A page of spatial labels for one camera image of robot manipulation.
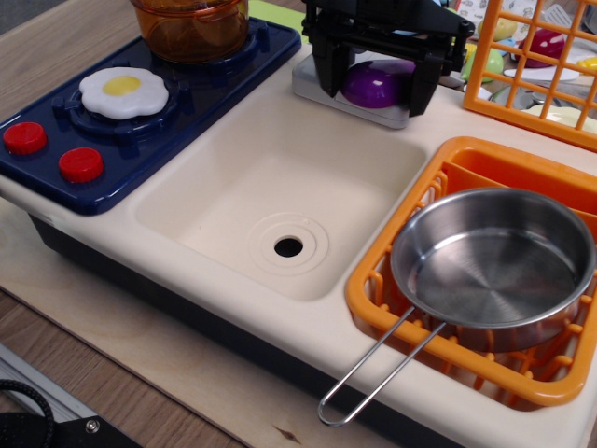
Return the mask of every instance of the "gray base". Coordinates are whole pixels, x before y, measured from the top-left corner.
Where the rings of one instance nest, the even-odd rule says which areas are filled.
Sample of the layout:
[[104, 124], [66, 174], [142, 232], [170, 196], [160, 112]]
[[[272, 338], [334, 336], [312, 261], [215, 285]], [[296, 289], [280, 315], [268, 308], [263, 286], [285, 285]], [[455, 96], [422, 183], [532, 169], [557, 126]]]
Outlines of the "gray base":
[[[357, 54], [356, 61], [360, 63], [372, 59], [373, 56], [376, 59], [385, 58], [375, 53], [365, 52]], [[296, 95], [316, 101], [322, 105], [329, 105], [362, 119], [374, 121], [388, 128], [402, 129], [406, 128], [409, 124], [409, 110], [406, 107], [395, 105], [381, 109], [367, 109], [349, 102], [341, 92], [338, 92], [334, 98], [328, 96], [319, 86], [319, 80], [315, 71], [315, 62], [311, 55], [299, 63], [293, 70], [292, 90]]]

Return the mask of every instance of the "black cable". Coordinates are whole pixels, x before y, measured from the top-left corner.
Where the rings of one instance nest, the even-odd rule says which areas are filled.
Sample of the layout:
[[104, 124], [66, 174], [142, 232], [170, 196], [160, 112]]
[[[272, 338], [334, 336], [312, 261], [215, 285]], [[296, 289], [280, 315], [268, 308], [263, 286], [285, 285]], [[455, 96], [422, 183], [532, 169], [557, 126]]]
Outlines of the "black cable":
[[46, 437], [41, 445], [42, 448], [50, 448], [52, 439], [54, 438], [54, 414], [49, 407], [48, 402], [44, 399], [39, 392], [32, 387], [14, 380], [0, 380], [0, 390], [12, 390], [13, 392], [19, 392], [30, 399], [32, 399], [37, 406], [41, 409], [46, 420]]

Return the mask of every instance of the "toy sink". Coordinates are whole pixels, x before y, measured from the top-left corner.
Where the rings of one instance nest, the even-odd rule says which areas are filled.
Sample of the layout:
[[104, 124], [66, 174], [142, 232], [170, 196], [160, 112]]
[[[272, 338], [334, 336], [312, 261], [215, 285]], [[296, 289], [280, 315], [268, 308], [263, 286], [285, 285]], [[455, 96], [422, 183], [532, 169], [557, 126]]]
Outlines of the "toy sink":
[[[400, 131], [299, 97], [292, 70], [310, 52], [102, 213], [79, 214], [5, 175], [0, 193], [41, 227], [340, 377], [373, 344], [346, 282], [444, 142], [469, 134], [597, 175], [597, 155], [467, 112], [457, 91], [437, 89]], [[370, 390], [402, 357], [381, 347], [351, 385]], [[378, 397], [464, 445], [578, 446], [597, 382], [561, 406], [520, 412], [412, 362]]]
[[185, 149], [178, 167], [157, 173], [134, 216], [277, 293], [311, 301], [338, 282], [425, 154], [300, 100], [279, 81], [282, 94], [254, 92]]

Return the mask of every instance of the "drain ring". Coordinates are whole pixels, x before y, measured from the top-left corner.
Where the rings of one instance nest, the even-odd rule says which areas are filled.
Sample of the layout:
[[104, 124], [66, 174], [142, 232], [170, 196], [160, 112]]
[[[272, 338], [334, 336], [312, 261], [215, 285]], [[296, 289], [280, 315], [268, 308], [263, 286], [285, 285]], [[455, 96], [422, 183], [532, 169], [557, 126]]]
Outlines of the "drain ring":
[[[296, 250], [281, 255], [276, 246], [295, 240]], [[249, 234], [249, 252], [261, 269], [278, 275], [306, 273], [327, 255], [329, 240], [325, 229], [299, 213], [277, 213], [261, 219]]]

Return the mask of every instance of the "purple plate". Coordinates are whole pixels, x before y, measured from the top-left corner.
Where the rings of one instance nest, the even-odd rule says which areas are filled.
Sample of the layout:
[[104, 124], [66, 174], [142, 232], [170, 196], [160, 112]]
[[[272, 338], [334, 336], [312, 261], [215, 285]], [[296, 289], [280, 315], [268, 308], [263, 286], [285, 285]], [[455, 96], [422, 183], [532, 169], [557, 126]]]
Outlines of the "purple plate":
[[342, 94], [351, 103], [369, 109], [405, 105], [415, 64], [404, 60], [365, 61], [346, 74]]

